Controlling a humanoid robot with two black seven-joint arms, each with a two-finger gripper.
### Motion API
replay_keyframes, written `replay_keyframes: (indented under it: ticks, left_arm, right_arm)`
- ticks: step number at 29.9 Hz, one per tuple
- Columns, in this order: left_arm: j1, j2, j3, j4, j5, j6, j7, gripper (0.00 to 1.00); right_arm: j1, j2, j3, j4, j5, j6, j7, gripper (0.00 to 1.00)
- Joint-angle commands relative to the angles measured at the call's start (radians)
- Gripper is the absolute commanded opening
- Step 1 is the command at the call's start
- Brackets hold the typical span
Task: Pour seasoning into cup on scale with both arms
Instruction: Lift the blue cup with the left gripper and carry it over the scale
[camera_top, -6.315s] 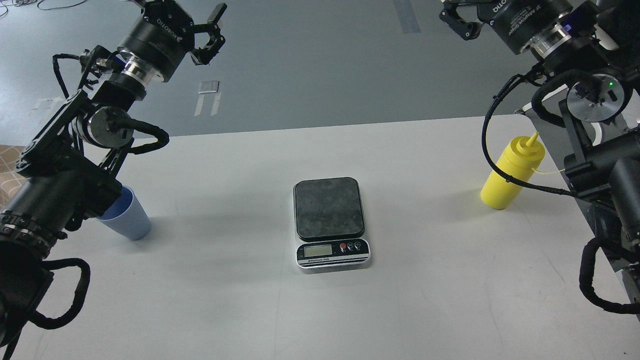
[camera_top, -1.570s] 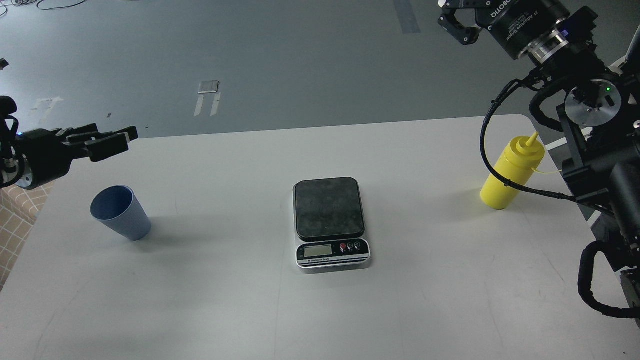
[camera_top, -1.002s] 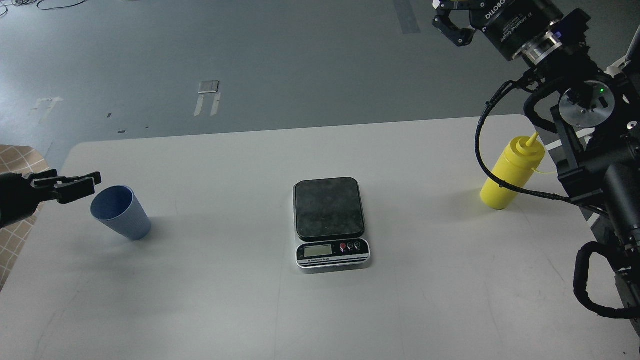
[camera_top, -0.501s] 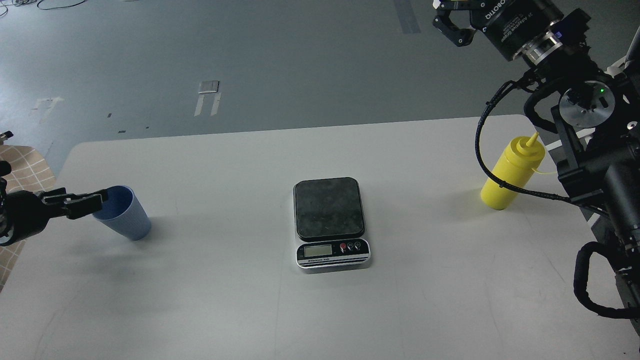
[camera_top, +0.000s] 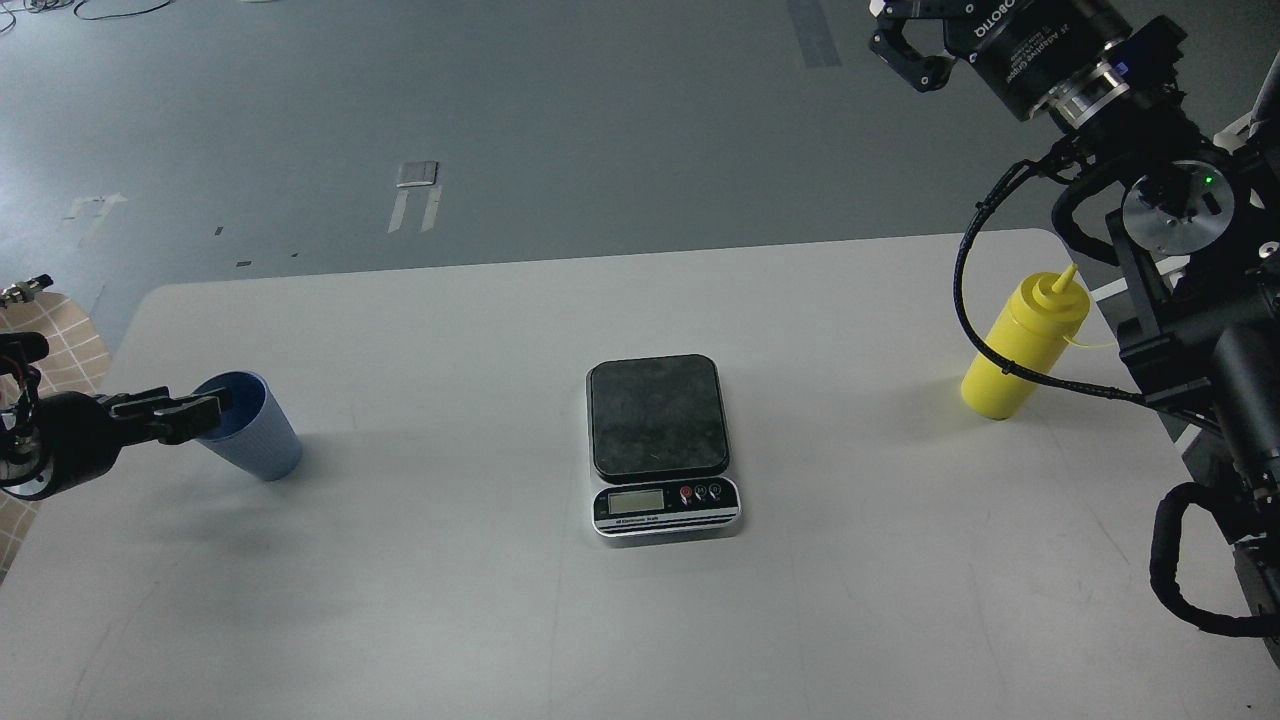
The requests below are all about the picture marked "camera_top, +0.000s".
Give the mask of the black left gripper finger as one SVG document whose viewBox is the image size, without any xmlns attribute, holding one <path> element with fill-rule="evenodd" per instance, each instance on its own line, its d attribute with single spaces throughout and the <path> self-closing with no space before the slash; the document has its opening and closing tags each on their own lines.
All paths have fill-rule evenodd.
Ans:
<svg viewBox="0 0 1280 720">
<path fill-rule="evenodd" d="M 211 413 L 220 416 L 236 405 L 234 395 L 225 388 L 195 391 L 173 397 L 169 388 L 152 388 L 137 393 L 120 393 L 108 398 L 108 414 L 113 419 L 165 416 L 173 414 Z"/>
<path fill-rule="evenodd" d="M 220 415 L 210 416 L 137 416 L 125 419 L 120 428 L 120 446 L 146 443 L 183 445 L 215 430 Z"/>
</svg>

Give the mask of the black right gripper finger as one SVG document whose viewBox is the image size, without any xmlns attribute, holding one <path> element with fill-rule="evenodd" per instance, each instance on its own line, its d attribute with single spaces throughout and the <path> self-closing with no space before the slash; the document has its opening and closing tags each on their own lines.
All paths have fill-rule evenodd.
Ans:
<svg viewBox="0 0 1280 720">
<path fill-rule="evenodd" d="M 909 22 L 946 23 L 961 17 L 960 1 L 869 1 L 876 20 L 869 49 L 920 94 L 945 87 L 957 59 L 951 51 L 924 55 L 906 37 Z"/>
</svg>

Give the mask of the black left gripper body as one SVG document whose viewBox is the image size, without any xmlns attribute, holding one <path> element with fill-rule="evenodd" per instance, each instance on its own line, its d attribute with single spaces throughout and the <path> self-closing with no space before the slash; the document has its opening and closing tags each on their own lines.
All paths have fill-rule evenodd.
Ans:
<svg viewBox="0 0 1280 720">
<path fill-rule="evenodd" d="M 3 492 L 26 501 L 52 497 L 106 474 L 122 448 L 108 396 L 50 395 L 27 419 L 3 413 Z"/>
</svg>

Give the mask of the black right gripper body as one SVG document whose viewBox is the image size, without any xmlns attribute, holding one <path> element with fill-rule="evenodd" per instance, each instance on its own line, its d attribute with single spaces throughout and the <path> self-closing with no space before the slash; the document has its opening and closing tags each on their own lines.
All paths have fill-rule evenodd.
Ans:
<svg viewBox="0 0 1280 720">
<path fill-rule="evenodd" d="M 1133 27 L 1110 1 L 961 1 L 943 20 L 943 46 L 964 60 L 1018 120 L 1088 70 Z"/>
</svg>

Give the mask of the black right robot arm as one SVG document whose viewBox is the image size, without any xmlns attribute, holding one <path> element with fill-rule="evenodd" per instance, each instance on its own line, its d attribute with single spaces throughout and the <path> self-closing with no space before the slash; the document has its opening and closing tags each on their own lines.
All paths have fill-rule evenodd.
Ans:
<svg viewBox="0 0 1280 720">
<path fill-rule="evenodd" d="M 959 325 L 997 375 L 1134 404 L 1199 430 L 1202 477 L 1160 501 L 1158 602 L 1199 632 L 1277 657 L 1277 70 L 1222 143 L 1183 109 L 1187 33 L 1132 27 L 1110 1 L 873 1 L 870 50 L 915 91 L 970 67 L 1019 119 L 1061 138 L 1012 164 L 975 205 L 952 278 Z M 1065 380 L 980 338 L 965 305 L 977 236 L 1028 179 L 1061 186 L 1050 219 L 1073 252 L 1120 272 L 1115 327 L 1135 391 Z"/>
</svg>

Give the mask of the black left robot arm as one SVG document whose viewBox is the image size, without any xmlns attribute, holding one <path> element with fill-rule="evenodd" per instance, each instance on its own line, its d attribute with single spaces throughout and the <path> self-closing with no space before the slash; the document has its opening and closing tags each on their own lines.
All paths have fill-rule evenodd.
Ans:
<svg viewBox="0 0 1280 720">
<path fill-rule="evenodd" d="M 41 501 L 105 475 L 127 447 L 183 445 L 221 424 L 229 389 L 104 395 L 111 352 L 50 275 L 3 287 L 3 493 Z"/>
</svg>

